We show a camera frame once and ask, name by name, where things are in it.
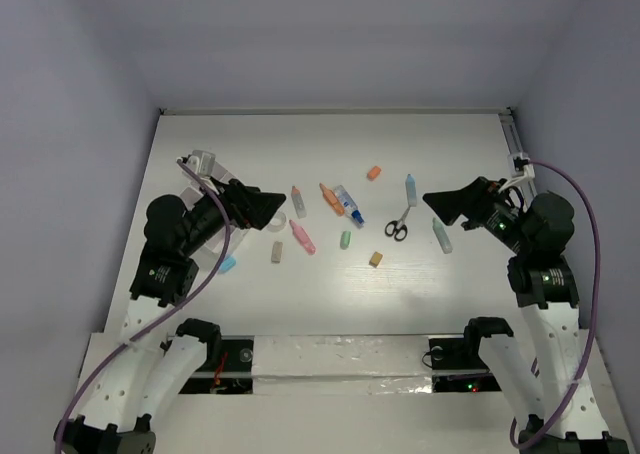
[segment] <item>blue marker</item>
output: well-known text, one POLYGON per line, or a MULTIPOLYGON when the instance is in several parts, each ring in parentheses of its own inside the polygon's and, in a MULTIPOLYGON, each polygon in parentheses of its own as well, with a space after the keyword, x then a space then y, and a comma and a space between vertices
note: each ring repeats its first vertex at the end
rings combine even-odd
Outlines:
POLYGON ((342 204, 342 207, 344 207, 344 212, 346 212, 353 218, 358 227, 364 226, 364 219, 362 219, 362 215, 358 210, 358 206, 351 198, 347 190, 342 186, 338 186, 333 189, 333 193, 338 198, 338 201, 340 201, 340 204, 342 204))

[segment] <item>orange highlighter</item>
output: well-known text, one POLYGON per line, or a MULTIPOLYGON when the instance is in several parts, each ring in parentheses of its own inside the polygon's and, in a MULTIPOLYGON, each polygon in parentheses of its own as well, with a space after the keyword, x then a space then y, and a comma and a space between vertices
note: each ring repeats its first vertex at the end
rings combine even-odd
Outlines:
POLYGON ((340 201, 333 191, 331 189, 327 189, 327 186, 322 183, 320 183, 320 189, 322 189, 322 195, 331 207, 333 207, 333 210, 336 211, 339 216, 342 216, 344 214, 344 207, 342 207, 342 204, 340 204, 340 201))

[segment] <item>beige eraser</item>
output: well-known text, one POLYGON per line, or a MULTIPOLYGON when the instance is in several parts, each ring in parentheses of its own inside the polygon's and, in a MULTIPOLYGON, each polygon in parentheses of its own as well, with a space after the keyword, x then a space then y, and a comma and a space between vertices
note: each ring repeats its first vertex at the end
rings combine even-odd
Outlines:
POLYGON ((271 249, 271 262, 280 264, 280 259, 282 259, 282 243, 276 241, 273 243, 273 248, 271 249))
POLYGON ((373 253, 373 256, 371 256, 371 259, 369 259, 369 264, 371 264, 373 267, 378 267, 378 264, 380 264, 381 260, 382 254, 376 251, 373 253))

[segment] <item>pink highlighter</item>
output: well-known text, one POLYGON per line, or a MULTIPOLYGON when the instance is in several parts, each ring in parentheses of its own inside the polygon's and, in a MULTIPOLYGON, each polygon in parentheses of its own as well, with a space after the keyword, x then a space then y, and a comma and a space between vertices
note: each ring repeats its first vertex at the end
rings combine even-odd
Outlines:
POLYGON ((313 245, 313 242, 311 242, 309 235, 302 228, 302 226, 299 226, 298 224, 293 222, 293 220, 290 220, 289 224, 291 224, 291 227, 293 228, 294 237, 298 239, 298 242, 300 242, 300 244, 302 244, 302 247, 304 247, 304 250, 307 251, 309 254, 315 254, 316 246, 313 245))

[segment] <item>blue scissors handle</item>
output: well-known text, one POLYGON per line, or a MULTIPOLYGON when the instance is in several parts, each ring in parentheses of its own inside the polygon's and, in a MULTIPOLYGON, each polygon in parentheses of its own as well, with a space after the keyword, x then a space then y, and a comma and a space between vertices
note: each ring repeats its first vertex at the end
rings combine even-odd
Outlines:
POLYGON ((404 221, 391 221, 384 228, 384 233, 388 237, 393 237, 396 241, 404 241, 409 233, 409 229, 407 229, 407 225, 404 221))

